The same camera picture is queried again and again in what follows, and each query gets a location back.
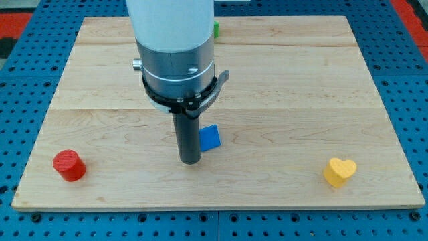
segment plastic toy block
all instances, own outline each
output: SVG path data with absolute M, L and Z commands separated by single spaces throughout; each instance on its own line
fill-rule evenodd
M 219 22 L 214 21 L 214 38 L 218 38 L 220 36 L 220 25 Z
M 220 134 L 217 125 L 211 125 L 199 130 L 199 143 L 201 151 L 219 147 L 221 145 Z
M 60 151 L 53 159 L 53 168 L 66 181 L 77 181 L 86 172 L 85 163 L 73 150 Z
M 355 171 L 356 163 L 353 160 L 331 158 L 324 169 L 324 177 L 333 187 L 339 188 L 346 184 Z

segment wooden board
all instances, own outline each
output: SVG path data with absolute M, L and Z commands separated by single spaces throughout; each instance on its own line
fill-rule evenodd
M 217 71 L 230 80 L 204 112 L 222 146 L 179 161 L 171 116 L 146 99 L 126 17 L 89 17 L 17 189 L 20 211 L 347 210 L 425 201 L 345 17 L 219 17 Z M 54 155 L 75 149 L 68 183 Z M 322 170 L 353 159 L 341 189 Z

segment yellow heart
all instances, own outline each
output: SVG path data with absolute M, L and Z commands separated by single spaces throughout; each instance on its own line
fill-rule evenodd
M 353 160 L 331 158 L 324 169 L 324 177 L 333 187 L 339 188 L 345 185 L 355 172 L 356 163 Z

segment red cylinder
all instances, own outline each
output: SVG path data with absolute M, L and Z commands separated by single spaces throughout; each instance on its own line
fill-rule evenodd
M 86 172 L 85 163 L 73 150 L 60 151 L 53 159 L 53 168 L 66 181 L 77 181 Z

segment blue block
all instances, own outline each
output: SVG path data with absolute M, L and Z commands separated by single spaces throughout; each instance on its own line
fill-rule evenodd
M 211 125 L 199 130 L 199 143 L 201 151 L 219 147 L 221 145 L 220 134 L 217 125 Z

